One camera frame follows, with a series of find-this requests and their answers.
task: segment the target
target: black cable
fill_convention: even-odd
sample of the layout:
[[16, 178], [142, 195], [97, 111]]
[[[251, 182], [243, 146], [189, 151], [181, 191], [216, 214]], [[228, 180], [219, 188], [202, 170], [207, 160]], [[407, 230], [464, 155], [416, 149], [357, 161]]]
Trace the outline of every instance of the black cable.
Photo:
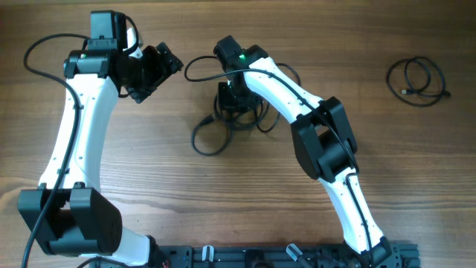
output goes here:
[[[206, 56], [206, 57], [201, 57], [201, 58], [212, 58], [213, 56]], [[262, 73], [262, 74], [266, 74], [268, 75], [269, 77], [272, 77], [274, 79], [276, 79], [278, 82], [282, 83], [286, 88], [289, 89], [290, 92], [292, 92], [296, 98], [301, 101], [301, 103], [305, 106], [307, 106], [313, 113], [313, 115], [317, 116], [319, 118], [319, 120], [321, 121], [321, 123], [328, 127], [329, 128], [329, 131], [334, 135], [334, 137], [336, 138], [336, 140], [338, 141], [338, 143], [341, 145], [341, 147], [344, 149], [344, 152], [347, 154], [348, 158], [349, 158], [349, 162], [350, 162], [350, 167], [351, 168], [354, 168], [355, 169], [355, 172], [353, 173], [349, 173], [347, 174], [346, 176], [346, 184], [347, 184], [347, 187], [349, 188], [349, 192], [350, 194], [352, 195], [353, 197], [353, 201], [354, 203], [356, 204], [356, 207], [357, 207], [357, 210], [359, 211], [359, 214], [360, 214], [360, 217], [361, 217], [361, 220], [362, 222], [364, 223], [364, 229], [365, 229], [365, 232], [367, 234], [367, 243], [368, 243], [368, 247], [369, 247], [369, 259], [370, 259], [370, 263], [372, 264], [373, 263], [373, 256], [372, 256], [372, 241], [371, 241], [371, 238], [370, 238], [370, 231], [368, 229], [368, 225], [367, 225], [367, 221], [365, 220], [365, 216], [364, 214], [362, 213], [362, 210], [361, 210], [361, 207], [360, 205], [358, 204], [358, 200], [353, 192], [353, 189], [352, 189], [352, 186], [350, 185], [350, 177], [351, 176], [358, 176], [358, 173], [360, 171], [358, 165], [357, 165], [357, 161], [356, 161], [356, 158], [355, 156], [353, 155], [353, 153], [350, 151], [350, 149], [345, 145], [345, 143], [341, 140], [341, 138], [339, 138], [337, 132], [334, 130], [334, 128], [330, 125], [330, 123], [328, 122], [328, 120], [322, 116], [319, 112], [317, 112], [316, 108], [313, 107], [311, 104], [309, 104], [307, 102], [307, 100], [305, 98], [303, 98], [299, 93], [297, 93], [288, 83], [286, 83], [286, 81], [284, 81], [283, 79], [279, 78], [278, 76], [276, 76], [276, 74], [273, 74], [269, 71], [264, 71], [264, 70], [260, 70], [260, 69], [254, 69], [254, 68], [250, 68], [250, 69], [243, 69], [243, 70], [234, 70], [234, 71], [228, 71], [228, 72], [225, 72], [225, 73], [222, 73], [222, 74], [216, 74], [216, 75], [213, 75], [213, 76], [210, 76], [210, 77], [205, 77], [205, 78], [199, 78], [199, 79], [192, 79], [192, 78], [189, 78], [187, 76], [187, 69], [188, 67], [191, 65], [191, 63], [194, 63], [195, 61], [199, 60], [199, 58], [195, 59], [195, 60], [192, 60], [188, 65], [187, 67], [185, 68], [184, 70], [184, 75], [185, 75], [185, 79], [191, 81], [191, 82], [202, 82], [202, 81], [209, 81], [209, 80], [213, 80], [213, 79], [216, 79], [216, 78], [220, 78], [220, 77], [224, 77], [224, 76], [227, 76], [229, 74], [236, 74], [236, 73], [244, 73], [244, 72], [247, 72], [247, 71], [253, 71], [253, 72], [258, 72], [258, 73]]]
[[94, 257], [94, 258], [90, 258], [88, 260], [86, 260], [85, 262], [83, 262], [82, 264], [80, 264], [78, 267], [76, 268], [83, 268], [85, 267], [86, 265], [90, 264], [91, 262], [93, 261], [100, 261], [100, 262], [103, 262], [103, 263], [106, 263], [106, 264], [114, 264], [114, 265], [119, 265], [123, 268], [130, 268], [130, 266], [124, 264], [124, 263], [121, 263], [119, 261], [113, 261], [113, 260], [109, 260], [109, 259], [106, 259], [106, 258], [103, 258], [103, 257]]
[[30, 238], [28, 238], [27, 246], [25, 247], [25, 253], [23, 255], [22, 268], [26, 268], [28, 266], [28, 259], [30, 257], [31, 247], [33, 246], [33, 242], [35, 241], [36, 235], [38, 234], [39, 227], [41, 226], [43, 220], [45, 219], [45, 216], [48, 213], [48, 211], [49, 211], [49, 209], [50, 209], [50, 207], [51, 207], [51, 205], [54, 201], [54, 197], [55, 197], [56, 193], [58, 192], [58, 189], [60, 188], [62, 180], [65, 177], [65, 174], [66, 174], [67, 169], [68, 169], [68, 163], [69, 163], [69, 160], [71, 158], [71, 153], [73, 151], [73, 145], [74, 145], [74, 142], [76, 140], [76, 136], [77, 136], [77, 132], [78, 132], [78, 126], [79, 126], [79, 123], [80, 123], [81, 102], [80, 102], [79, 96], [74, 91], [74, 89], [68, 83], [66, 83], [63, 79], [61, 79], [59, 77], [56, 77], [52, 74], [47, 74], [43, 71], [38, 71], [34, 68], [31, 68], [28, 65], [28, 56], [30, 55], [32, 50], [37, 45], [41, 44], [44, 41], [47, 41], [47, 40], [50, 40], [50, 39], [53, 39], [53, 38], [57, 38], [57, 37], [76, 37], [76, 38], [83, 38], [83, 39], [86, 39], [86, 40], [89, 39], [89, 37], [87, 37], [87, 36], [74, 34], [74, 33], [53, 34], [53, 35], [50, 35], [50, 36], [47, 36], [47, 37], [43, 37], [40, 40], [36, 41], [34, 44], [32, 44], [28, 48], [28, 50], [25, 52], [25, 56], [23, 57], [23, 65], [25, 66], [25, 68], [28, 71], [31, 71], [34, 74], [38, 74], [38, 75], [41, 75], [43, 77], [55, 80], [58, 83], [60, 83], [61, 85], [63, 85], [69, 91], [69, 93], [71, 94], [71, 96], [73, 98], [73, 101], [74, 101], [74, 105], [73, 105], [74, 121], [73, 121], [72, 130], [71, 130], [71, 136], [69, 137], [68, 146], [66, 147], [65, 157], [62, 161], [61, 168], [58, 170], [57, 181], [55, 182], [54, 187], [51, 190], [50, 196], [46, 200], [46, 203], [43, 206], [43, 209], [41, 210], [41, 212], [38, 216], [38, 220], [36, 221], [35, 226], [31, 230]]
[[84, 39], [83, 46], [81, 47], [81, 50], [86, 49], [86, 46], [88, 46], [88, 40], [89, 40], [89, 37], [88, 37], [88, 39]]
[[[405, 67], [403, 69], [403, 74], [405, 76], [405, 81], [408, 85], [408, 89], [402, 90], [402, 95], [413, 95], [413, 94], [415, 94], [415, 95], [418, 95], [418, 96], [423, 97], [423, 98], [434, 98], [432, 101], [430, 101], [428, 103], [414, 103], [414, 102], [411, 102], [411, 101], [405, 99], [400, 94], [395, 92], [392, 85], [390, 84], [390, 75], [392, 74], [393, 70], [397, 66], [399, 66], [403, 63], [405, 64]], [[423, 70], [426, 73], [426, 83], [423, 87], [421, 87], [419, 89], [415, 89], [414, 86], [411, 84], [410, 79], [408, 79], [408, 66], [410, 65], [410, 63], [418, 64], [420, 67], [423, 68]], [[429, 64], [431, 67], [433, 67], [437, 71], [438, 76], [440, 77], [441, 87], [440, 87], [440, 92], [437, 93], [437, 94], [423, 93], [428, 88], [428, 86], [430, 86], [430, 83], [431, 83], [431, 73], [430, 73], [430, 69], [428, 68], [427, 64]], [[388, 86], [389, 90], [395, 95], [395, 97], [397, 97], [399, 100], [403, 101], [404, 103], [409, 104], [411, 106], [415, 106], [415, 107], [430, 107], [430, 106], [436, 104], [438, 101], [441, 101], [442, 97], [450, 97], [451, 96], [451, 93], [446, 90], [445, 77], [443, 76], [443, 73], [441, 72], [440, 67], [438, 67], [435, 62], [428, 59], [427, 57], [418, 56], [418, 57], [414, 57], [414, 58], [411, 58], [411, 59], [403, 59], [403, 60], [397, 61], [396, 63], [394, 63], [388, 69], [388, 73], [387, 73], [387, 76], [385, 78], [385, 82], [387, 83], [387, 86]]]
[[[296, 70], [294, 70], [291, 66], [285, 64], [285, 63], [276, 63], [277, 66], [283, 66], [283, 67], [286, 67], [287, 69], [289, 69], [290, 71], [292, 71], [292, 73], [295, 75], [296, 77], [296, 81], [297, 81], [297, 85], [300, 86], [300, 77], [299, 77], [299, 74], [296, 72]], [[266, 105], [266, 112], [268, 112], [268, 109], [269, 109], [269, 103], [268, 105]], [[255, 112], [254, 113], [254, 117], [257, 119], [257, 113]], [[263, 130], [261, 128], [261, 126], [259, 124], [256, 125], [256, 127], [258, 128], [258, 130], [262, 133], [268, 133], [270, 131], [272, 131], [274, 129], [274, 127], [276, 127], [277, 125], [277, 122], [280, 120], [280, 117], [281, 117], [281, 114], [278, 113], [276, 115], [276, 119], [274, 120], [274, 123], [267, 129], [267, 130]]]
[[[189, 67], [194, 62], [196, 62], [198, 60], [202, 60], [202, 59], [216, 59], [216, 57], [215, 56], [200, 56], [200, 57], [197, 57], [197, 58], [191, 60], [187, 64], [187, 66], [185, 66], [185, 70], [184, 70], [185, 79], [189, 80], [190, 82], [201, 82], [201, 80], [190, 79], [187, 76], [187, 73], [188, 73]], [[278, 63], [277, 66], [284, 66], [284, 67], [288, 68], [289, 70], [291, 70], [296, 76], [297, 84], [300, 86], [299, 74], [291, 66], [289, 66], [285, 63]], [[214, 115], [209, 115], [206, 118], [204, 118], [192, 131], [190, 143], [192, 144], [192, 148], [198, 154], [200, 154], [202, 156], [215, 156], [215, 155], [221, 153], [231, 143], [231, 140], [234, 137], [234, 132], [235, 131], [252, 130], [254, 127], [257, 127], [260, 132], [268, 133], [271, 130], [273, 130], [274, 127], [276, 127], [276, 125], [277, 125], [277, 123], [280, 119], [280, 113], [278, 113], [275, 120], [274, 120], [274, 123], [267, 130], [264, 130], [264, 129], [261, 128], [260, 123], [263, 121], [264, 117], [266, 117], [266, 115], [268, 114], [270, 103], [267, 103], [266, 108], [263, 108], [263, 98], [259, 95], [257, 95], [257, 101], [259, 101], [259, 103], [260, 103], [260, 112], [258, 113], [258, 111], [256, 109], [253, 109], [254, 121], [251, 122], [251, 123], [241, 123], [241, 122], [238, 121], [238, 119], [240, 117], [242, 117], [245, 114], [245, 112], [238, 113], [238, 115], [236, 115], [236, 116], [234, 116], [234, 115], [229, 115], [229, 116], [223, 115], [223, 111], [219, 110], [218, 107], [217, 107], [217, 100], [218, 100], [218, 97], [216, 96], [213, 100]], [[202, 151], [198, 150], [198, 148], [195, 145], [196, 134], [197, 134], [197, 132], [199, 131], [199, 129], [201, 127], [203, 127], [207, 124], [210, 124], [210, 123], [214, 122], [215, 120], [220, 120], [220, 121], [224, 122], [225, 125], [227, 126], [228, 132], [227, 132], [227, 135], [226, 135], [225, 143], [218, 150], [216, 150], [212, 153], [202, 152]]]
[[132, 45], [132, 47], [127, 48], [125, 51], [123, 51], [123, 53], [125, 55], [129, 55], [139, 47], [139, 32], [137, 31], [137, 27], [135, 27], [134, 21], [129, 16], [126, 16], [126, 19], [130, 22], [130, 24], [132, 24], [132, 26], [134, 28], [134, 32], [135, 32], [135, 43], [134, 43], [134, 45]]

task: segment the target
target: wooden table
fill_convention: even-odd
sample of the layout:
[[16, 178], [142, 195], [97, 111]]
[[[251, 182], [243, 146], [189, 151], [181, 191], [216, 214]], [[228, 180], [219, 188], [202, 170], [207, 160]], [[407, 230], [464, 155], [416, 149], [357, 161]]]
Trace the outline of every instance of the wooden table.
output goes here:
[[[127, 13], [146, 44], [164, 41], [184, 63], [211, 54], [231, 34], [242, 47], [258, 44], [295, 67], [305, 89], [344, 104], [358, 142], [361, 187], [385, 235], [418, 243], [424, 267], [475, 266], [471, 1], [181, 1], [0, 7], [0, 267], [20, 265], [30, 232], [16, 209], [18, 194], [37, 186], [64, 107], [65, 90], [28, 73], [23, 54], [49, 34], [89, 35], [89, 13], [105, 9]], [[67, 38], [47, 42], [30, 64], [62, 76], [62, 61], [80, 45]], [[437, 62], [452, 98], [417, 109], [392, 96], [385, 85], [388, 67], [415, 55]], [[220, 71], [208, 60], [190, 76]], [[401, 69], [392, 79], [404, 88]], [[436, 76], [433, 83], [436, 88]], [[239, 133], [216, 157], [192, 150], [190, 132], [211, 113], [216, 89], [217, 81], [188, 83], [182, 72], [141, 105], [118, 102], [104, 144], [101, 187], [123, 224], [161, 245], [340, 243], [335, 210], [321, 185], [300, 169], [284, 120], [268, 135]], [[222, 127], [210, 127], [198, 145], [211, 150], [224, 134]], [[35, 244], [30, 266], [75, 267], [81, 261], [46, 256]]]

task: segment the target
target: cable plug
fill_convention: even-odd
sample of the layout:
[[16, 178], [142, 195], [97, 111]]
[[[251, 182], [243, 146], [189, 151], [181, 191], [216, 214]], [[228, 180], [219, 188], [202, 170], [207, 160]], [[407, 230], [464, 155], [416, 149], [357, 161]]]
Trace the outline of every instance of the cable plug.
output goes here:
[[209, 115], [207, 116], [206, 118], [203, 118], [203, 120], [200, 122], [199, 126], [204, 126], [206, 124], [209, 124], [209, 123], [212, 123], [213, 121], [215, 121], [216, 117], [215, 115]]
[[404, 95], [412, 95], [414, 93], [411, 89], [402, 89], [402, 94]]

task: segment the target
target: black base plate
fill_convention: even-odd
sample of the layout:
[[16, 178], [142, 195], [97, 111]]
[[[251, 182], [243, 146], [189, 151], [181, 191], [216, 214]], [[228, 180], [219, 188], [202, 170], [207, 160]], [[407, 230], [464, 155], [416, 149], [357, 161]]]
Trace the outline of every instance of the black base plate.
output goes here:
[[[390, 243], [392, 255], [376, 268], [419, 268], [418, 246], [414, 244]], [[264, 259], [274, 268], [302, 268], [286, 253], [286, 247], [225, 247], [215, 248], [213, 262], [202, 261], [202, 248], [191, 246], [160, 246], [168, 257], [170, 268], [246, 268], [245, 254], [249, 250], [260, 250]], [[326, 244], [300, 247], [303, 257], [314, 268], [351, 267], [344, 259], [352, 254], [344, 244]], [[111, 264], [91, 264], [90, 268], [120, 268]]]

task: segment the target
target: black joint bracket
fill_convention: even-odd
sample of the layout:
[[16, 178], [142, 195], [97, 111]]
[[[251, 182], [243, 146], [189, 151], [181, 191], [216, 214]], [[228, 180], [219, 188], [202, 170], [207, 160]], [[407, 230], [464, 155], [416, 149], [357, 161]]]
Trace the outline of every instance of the black joint bracket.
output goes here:
[[[20, 192], [18, 210], [30, 230], [50, 195], [45, 188]], [[63, 208], [67, 202], [69, 209]], [[73, 188], [58, 190], [36, 242], [47, 255], [111, 255], [121, 238], [119, 210], [93, 188]]]
[[[356, 153], [356, 139], [342, 103], [331, 97], [319, 104], [317, 112], [329, 122], [328, 127], [334, 129], [350, 152]], [[291, 124], [292, 140], [296, 159], [304, 172], [312, 179], [322, 178], [332, 183], [335, 181], [335, 175], [351, 167], [351, 163], [346, 150], [331, 131], [327, 130], [321, 135], [316, 133], [315, 128], [320, 125], [324, 124], [313, 112], [299, 115]]]

